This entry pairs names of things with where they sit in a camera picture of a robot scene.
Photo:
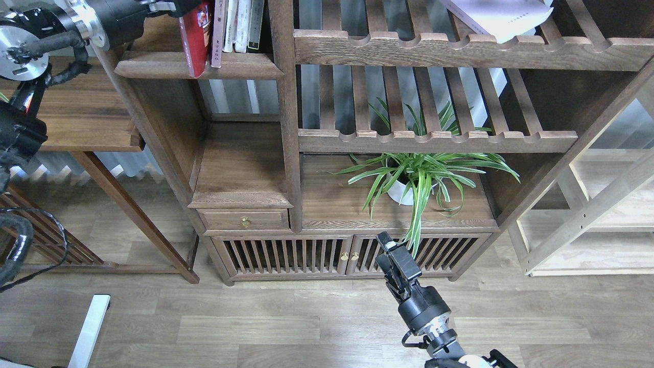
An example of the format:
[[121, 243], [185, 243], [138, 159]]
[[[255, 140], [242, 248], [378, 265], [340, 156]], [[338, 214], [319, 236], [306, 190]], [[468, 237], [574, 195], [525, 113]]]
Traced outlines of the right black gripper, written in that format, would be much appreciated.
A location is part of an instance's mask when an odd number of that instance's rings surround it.
[[422, 271], [406, 247], [398, 245], [386, 231], [378, 233], [376, 239], [383, 248], [376, 262], [409, 331], [430, 336], [446, 332], [451, 310], [434, 287], [419, 284]]

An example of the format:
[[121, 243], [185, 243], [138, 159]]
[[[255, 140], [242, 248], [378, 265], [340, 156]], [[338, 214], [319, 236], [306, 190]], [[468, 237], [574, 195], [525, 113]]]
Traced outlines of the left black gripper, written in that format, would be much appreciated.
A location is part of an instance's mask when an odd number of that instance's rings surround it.
[[101, 30], [93, 43], [108, 51], [140, 38], [146, 18], [169, 15], [180, 18], [197, 8], [201, 1], [87, 1], [100, 21]]

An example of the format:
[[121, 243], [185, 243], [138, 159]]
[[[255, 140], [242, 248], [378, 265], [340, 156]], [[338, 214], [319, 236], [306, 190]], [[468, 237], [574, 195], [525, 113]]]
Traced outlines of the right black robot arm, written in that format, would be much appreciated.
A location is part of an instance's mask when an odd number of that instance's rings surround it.
[[404, 245], [397, 244], [387, 232], [377, 235], [383, 251], [376, 256], [386, 279], [386, 286], [399, 303], [399, 314], [408, 331], [402, 338], [407, 348], [427, 350], [430, 359], [425, 367], [515, 367], [498, 350], [488, 356], [467, 354], [459, 344], [454, 329], [448, 327], [451, 309], [432, 286], [423, 287], [422, 274]]

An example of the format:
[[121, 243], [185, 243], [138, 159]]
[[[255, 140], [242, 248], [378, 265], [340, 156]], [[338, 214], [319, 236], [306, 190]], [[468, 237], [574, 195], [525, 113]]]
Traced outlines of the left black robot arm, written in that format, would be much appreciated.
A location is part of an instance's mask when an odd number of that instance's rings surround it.
[[140, 38], [146, 18], [181, 18], [199, 1], [68, 1], [44, 3], [2, 14], [2, 78], [18, 81], [13, 96], [1, 102], [2, 191], [10, 169], [25, 166], [47, 140], [37, 118], [48, 87], [88, 73], [89, 43], [107, 51]]

